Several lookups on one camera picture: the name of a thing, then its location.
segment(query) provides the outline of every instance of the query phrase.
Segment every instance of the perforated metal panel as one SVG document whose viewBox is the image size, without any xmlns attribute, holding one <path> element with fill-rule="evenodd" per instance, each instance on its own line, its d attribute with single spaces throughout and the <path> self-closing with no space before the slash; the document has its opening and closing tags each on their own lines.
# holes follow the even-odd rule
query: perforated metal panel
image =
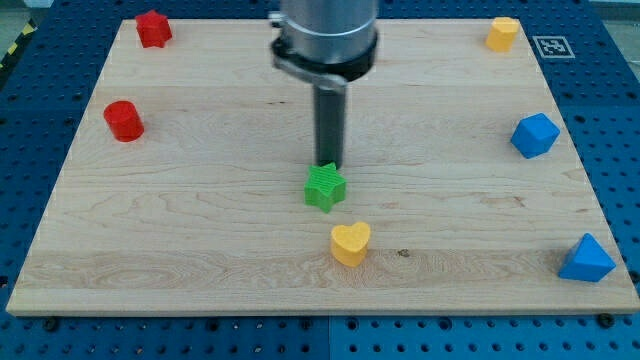
<svg viewBox="0 0 640 360">
<path fill-rule="evenodd" d="M 57 0 L 0 93 L 0 304 L 26 256 L 121 19 L 265 18 L 269 0 Z M 580 0 L 382 0 L 383 18 L 521 20 L 636 282 L 640 86 Z M 574 58 L 543 57 L 534 36 Z M 15 319 L 0 359 L 640 358 L 640 316 L 553 318 Z"/>
</svg>

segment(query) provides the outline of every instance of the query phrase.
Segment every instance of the green star block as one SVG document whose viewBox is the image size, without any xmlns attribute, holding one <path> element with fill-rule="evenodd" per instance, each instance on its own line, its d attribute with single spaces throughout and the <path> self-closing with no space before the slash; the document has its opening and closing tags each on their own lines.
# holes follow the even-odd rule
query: green star block
<svg viewBox="0 0 640 360">
<path fill-rule="evenodd" d="M 338 174 L 336 164 L 309 167 L 309 180 L 304 185 L 305 204 L 329 213 L 333 204 L 344 200 L 346 195 L 347 180 Z"/>
</svg>

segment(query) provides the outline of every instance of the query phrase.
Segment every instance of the metal rod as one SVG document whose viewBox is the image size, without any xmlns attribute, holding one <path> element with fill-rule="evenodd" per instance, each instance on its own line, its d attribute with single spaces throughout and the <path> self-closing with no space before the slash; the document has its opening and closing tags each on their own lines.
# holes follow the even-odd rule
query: metal rod
<svg viewBox="0 0 640 360">
<path fill-rule="evenodd" d="M 346 92 L 313 86 L 316 164 L 342 166 Z"/>
</svg>

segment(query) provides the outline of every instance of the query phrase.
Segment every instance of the red block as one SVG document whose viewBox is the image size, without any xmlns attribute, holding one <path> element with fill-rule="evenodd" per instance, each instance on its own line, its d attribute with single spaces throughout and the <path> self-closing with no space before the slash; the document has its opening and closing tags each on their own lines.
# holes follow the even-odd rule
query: red block
<svg viewBox="0 0 640 360">
<path fill-rule="evenodd" d="M 136 16 L 136 23 L 138 24 L 136 29 L 138 29 L 142 47 L 156 46 L 163 48 L 165 42 L 172 37 L 168 18 L 155 10 Z"/>
<path fill-rule="evenodd" d="M 116 101 L 104 109 L 104 119 L 118 141 L 133 141 L 142 135 L 144 126 L 133 103 Z"/>
</svg>

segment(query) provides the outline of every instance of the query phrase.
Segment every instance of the blue hexagon block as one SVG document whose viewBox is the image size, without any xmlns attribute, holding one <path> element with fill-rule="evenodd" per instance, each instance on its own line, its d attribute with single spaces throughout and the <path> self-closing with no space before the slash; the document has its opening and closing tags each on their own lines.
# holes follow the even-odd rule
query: blue hexagon block
<svg viewBox="0 0 640 360">
<path fill-rule="evenodd" d="M 560 135 L 560 129 L 547 115 L 540 113 L 520 120 L 511 143 L 527 159 L 544 154 Z"/>
<path fill-rule="evenodd" d="M 593 235 L 587 233 L 569 250 L 558 276 L 563 279 L 598 282 L 615 267 L 616 263 L 609 254 Z"/>
</svg>

